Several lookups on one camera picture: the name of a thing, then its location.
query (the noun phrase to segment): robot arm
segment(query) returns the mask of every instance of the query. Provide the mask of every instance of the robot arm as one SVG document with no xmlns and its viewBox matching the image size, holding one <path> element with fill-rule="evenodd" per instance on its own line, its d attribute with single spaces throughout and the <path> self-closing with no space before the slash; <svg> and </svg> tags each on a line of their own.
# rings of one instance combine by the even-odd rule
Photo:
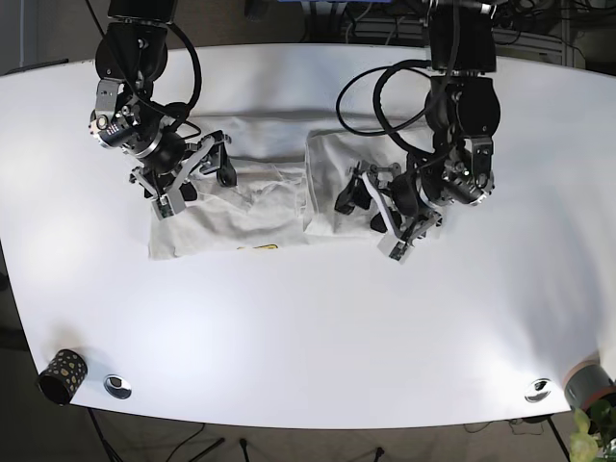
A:
<svg viewBox="0 0 616 462">
<path fill-rule="evenodd" d="M 112 0 L 114 20 L 103 34 L 96 52 L 100 77 L 90 133 L 105 148 L 119 147 L 141 167 L 130 181 L 140 183 L 159 219 L 177 215 L 186 202 L 196 200 L 191 177 L 216 173 L 224 187 L 237 184 L 237 175 L 226 153 L 231 140 L 215 132 L 197 143 L 199 128 L 187 121 L 201 93 L 201 67 L 188 38 L 173 24 L 177 0 Z M 167 29 L 186 45 L 192 58 L 194 90 L 188 103 L 162 106 L 153 101 L 154 82 L 167 66 Z M 177 129 L 187 124 L 196 130 L 182 138 Z"/>
<path fill-rule="evenodd" d="M 495 5 L 473 0 L 431 0 L 425 20 L 431 61 L 394 64 L 376 83 L 373 108 L 383 128 L 380 134 L 407 152 L 406 171 L 393 175 L 391 181 L 381 181 L 384 173 L 378 166 L 358 165 L 335 208 L 349 215 L 355 206 L 368 210 L 374 200 L 379 214 L 371 228 L 385 234 L 379 248 L 394 260 L 402 261 L 416 239 L 442 224 L 445 206 L 453 202 L 478 205 L 494 188 L 492 136 L 500 123 L 501 107 L 492 80 L 480 75 L 496 71 L 495 10 Z M 381 92 L 396 73 L 418 67 L 430 67 L 440 75 L 429 77 L 431 90 L 423 111 L 393 127 L 383 114 Z M 409 144 L 398 133 L 422 116 L 434 132 L 433 152 Z M 348 129 L 340 114 L 339 119 Z M 379 134 L 350 131 L 363 136 Z"/>
</svg>

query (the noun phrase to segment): cup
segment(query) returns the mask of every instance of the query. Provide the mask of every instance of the cup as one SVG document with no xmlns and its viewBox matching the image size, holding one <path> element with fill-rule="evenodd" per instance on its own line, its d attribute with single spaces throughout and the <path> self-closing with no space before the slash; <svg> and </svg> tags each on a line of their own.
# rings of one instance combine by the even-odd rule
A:
<svg viewBox="0 0 616 462">
<path fill-rule="evenodd" d="M 37 385 L 42 393 L 60 406 L 69 404 L 88 374 L 86 361 L 70 349 L 61 349 L 38 375 Z"/>
</svg>

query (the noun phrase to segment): potted plant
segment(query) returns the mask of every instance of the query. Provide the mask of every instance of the potted plant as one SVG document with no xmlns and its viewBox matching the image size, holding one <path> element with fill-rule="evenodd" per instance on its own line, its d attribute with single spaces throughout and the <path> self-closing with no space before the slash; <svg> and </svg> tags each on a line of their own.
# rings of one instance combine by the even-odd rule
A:
<svg viewBox="0 0 616 462">
<path fill-rule="evenodd" d="M 616 462 L 616 387 L 598 359 L 576 366 L 565 378 L 565 397 L 577 432 L 571 435 L 572 462 Z"/>
<path fill-rule="evenodd" d="M 577 432 L 571 435 L 571 462 L 616 462 L 616 409 L 605 399 L 574 413 Z"/>
</svg>

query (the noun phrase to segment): green leaf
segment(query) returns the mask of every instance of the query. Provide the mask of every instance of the green leaf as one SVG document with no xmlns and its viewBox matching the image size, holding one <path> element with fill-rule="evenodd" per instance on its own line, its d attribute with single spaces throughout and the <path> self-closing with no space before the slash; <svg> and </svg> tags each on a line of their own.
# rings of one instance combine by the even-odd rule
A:
<svg viewBox="0 0 616 462">
<path fill-rule="evenodd" d="M 588 433 L 590 429 L 590 419 L 588 419 L 584 411 L 576 409 L 576 412 L 574 412 L 574 422 L 580 433 Z"/>
<path fill-rule="evenodd" d="M 593 462 L 598 451 L 597 442 L 588 433 L 571 435 L 571 462 Z"/>
</svg>

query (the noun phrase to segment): folded cloth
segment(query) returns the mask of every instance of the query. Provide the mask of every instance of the folded cloth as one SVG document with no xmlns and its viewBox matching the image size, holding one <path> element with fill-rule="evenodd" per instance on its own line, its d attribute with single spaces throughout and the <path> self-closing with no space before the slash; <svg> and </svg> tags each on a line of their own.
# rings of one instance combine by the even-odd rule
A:
<svg viewBox="0 0 616 462">
<path fill-rule="evenodd" d="M 432 132 L 418 125 L 400 135 L 411 144 L 432 150 Z M 361 161 L 379 167 L 397 163 L 406 169 L 406 152 L 389 137 L 363 138 L 348 132 L 316 135 L 306 143 L 308 207 L 304 230 L 313 236 L 337 238 L 381 238 L 370 222 L 378 214 L 374 201 L 369 210 L 355 207 L 351 215 L 334 210 L 336 199 L 351 179 L 350 172 Z"/>
<path fill-rule="evenodd" d="M 370 213 L 357 209 L 345 217 L 333 207 L 350 179 L 349 168 L 359 160 L 403 165 L 404 152 L 388 139 L 334 132 L 337 121 L 329 119 L 202 117 L 200 121 L 234 139 L 229 151 L 238 186 L 222 188 L 215 175 L 200 177 L 193 181 L 198 199 L 187 210 L 162 221 L 152 214 L 150 258 L 380 237 L 369 226 L 378 213 L 375 208 Z"/>
<path fill-rule="evenodd" d="M 306 182 L 303 163 L 233 161 L 238 186 L 221 187 L 215 175 L 193 181 L 198 199 L 181 214 L 152 219 L 150 258 L 204 250 L 309 244 L 303 232 Z"/>
</svg>

